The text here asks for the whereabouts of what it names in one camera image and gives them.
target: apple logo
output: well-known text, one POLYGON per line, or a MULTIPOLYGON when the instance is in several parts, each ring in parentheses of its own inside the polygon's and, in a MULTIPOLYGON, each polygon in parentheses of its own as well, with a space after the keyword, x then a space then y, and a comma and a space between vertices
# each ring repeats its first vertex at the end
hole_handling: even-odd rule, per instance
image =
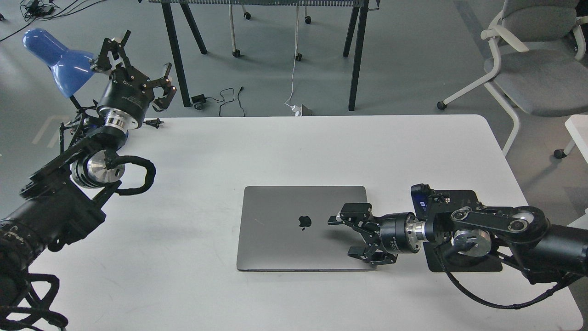
POLYGON ((300 221, 299 227, 302 228, 302 231, 304 231, 306 227, 312 225, 312 220, 310 220, 310 217, 308 216, 300 216, 298 220, 300 221))

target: white cable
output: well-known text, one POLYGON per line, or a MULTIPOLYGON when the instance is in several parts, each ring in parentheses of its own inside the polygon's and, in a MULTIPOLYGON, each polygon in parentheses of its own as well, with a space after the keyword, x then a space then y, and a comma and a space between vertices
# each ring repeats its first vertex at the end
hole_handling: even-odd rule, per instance
POLYGON ((296 6, 296 32, 295 32, 295 42, 294 42, 294 66, 292 68, 292 92, 290 93, 290 97, 288 98, 288 100, 286 100, 286 102, 284 102, 285 105, 287 105, 288 107, 290 107, 291 110, 294 109, 294 106, 289 105, 288 103, 290 102, 290 100, 292 100, 292 96, 294 95, 294 70, 296 69, 296 56, 298 55, 298 26, 300 23, 300 15, 298 13, 298 6, 296 6))

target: power adapter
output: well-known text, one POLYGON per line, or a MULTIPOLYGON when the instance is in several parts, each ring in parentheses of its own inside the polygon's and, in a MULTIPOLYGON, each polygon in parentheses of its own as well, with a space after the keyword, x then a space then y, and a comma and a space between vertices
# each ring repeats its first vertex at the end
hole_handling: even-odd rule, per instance
POLYGON ((44 17, 51 15, 55 11, 54 6, 46 6, 39 0, 29 0, 24 4, 26 12, 33 17, 44 17))
POLYGON ((294 112, 295 117, 312 116, 312 111, 306 108, 305 105, 302 105, 301 107, 294 105, 292 106, 292 111, 294 112))
POLYGON ((206 97, 204 94, 199 94, 192 97, 192 104, 194 105, 194 109, 202 110, 204 108, 204 104, 206 103, 206 97))

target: chair caster wheel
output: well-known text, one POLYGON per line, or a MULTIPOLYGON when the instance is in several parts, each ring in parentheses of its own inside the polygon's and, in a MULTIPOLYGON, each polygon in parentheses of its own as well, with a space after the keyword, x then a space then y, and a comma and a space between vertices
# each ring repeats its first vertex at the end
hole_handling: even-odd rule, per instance
POLYGON ((555 158, 565 158, 567 155, 563 152, 563 150, 554 150, 553 156, 555 156, 555 158))

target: laptop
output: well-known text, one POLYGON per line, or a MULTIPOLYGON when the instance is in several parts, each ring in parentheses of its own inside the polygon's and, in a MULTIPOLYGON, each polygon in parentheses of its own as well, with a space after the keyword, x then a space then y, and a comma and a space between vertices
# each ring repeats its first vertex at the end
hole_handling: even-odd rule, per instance
POLYGON ((362 236, 327 224, 345 203, 367 202, 363 186, 248 186, 243 195, 237 269, 247 272, 364 271, 347 256, 362 236))

